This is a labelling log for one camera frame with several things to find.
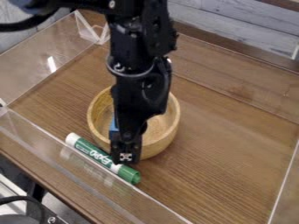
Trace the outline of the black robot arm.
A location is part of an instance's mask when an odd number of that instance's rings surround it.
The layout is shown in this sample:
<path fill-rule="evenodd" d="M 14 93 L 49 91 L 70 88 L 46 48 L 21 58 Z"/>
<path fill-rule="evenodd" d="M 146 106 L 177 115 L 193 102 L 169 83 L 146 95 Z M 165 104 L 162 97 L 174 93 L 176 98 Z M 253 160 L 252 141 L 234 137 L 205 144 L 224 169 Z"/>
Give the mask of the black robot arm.
<path fill-rule="evenodd" d="M 94 11 L 106 16 L 110 29 L 107 70 L 117 78 L 111 88 L 114 124 L 110 155 L 117 164 L 142 159 L 149 120 L 167 110 L 173 62 L 180 33 L 167 0 L 9 0 L 31 16 L 0 23 L 0 32 L 19 32 L 42 24 L 62 8 Z"/>

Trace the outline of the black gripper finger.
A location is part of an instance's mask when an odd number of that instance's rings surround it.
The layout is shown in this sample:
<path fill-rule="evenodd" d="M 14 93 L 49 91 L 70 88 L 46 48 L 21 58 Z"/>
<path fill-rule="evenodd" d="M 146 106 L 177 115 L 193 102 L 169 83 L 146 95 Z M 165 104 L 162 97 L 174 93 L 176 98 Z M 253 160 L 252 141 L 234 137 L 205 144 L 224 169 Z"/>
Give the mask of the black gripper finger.
<path fill-rule="evenodd" d="M 117 165 L 138 164 L 142 157 L 143 137 L 138 136 L 131 142 L 121 138 L 119 131 L 110 132 L 111 157 Z"/>

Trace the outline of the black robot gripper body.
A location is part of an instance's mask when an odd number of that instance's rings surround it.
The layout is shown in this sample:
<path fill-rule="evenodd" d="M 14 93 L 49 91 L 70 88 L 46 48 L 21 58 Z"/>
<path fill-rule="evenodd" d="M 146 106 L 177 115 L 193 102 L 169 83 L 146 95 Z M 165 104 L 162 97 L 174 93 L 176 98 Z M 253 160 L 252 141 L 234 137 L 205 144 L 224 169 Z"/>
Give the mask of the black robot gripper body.
<path fill-rule="evenodd" d="M 111 144 L 141 146 L 149 120 L 166 112 L 173 62 L 169 57 L 158 57 L 150 67 L 134 71 L 109 57 L 107 70 L 117 78 L 111 88 L 115 108 L 115 127 L 109 133 Z"/>

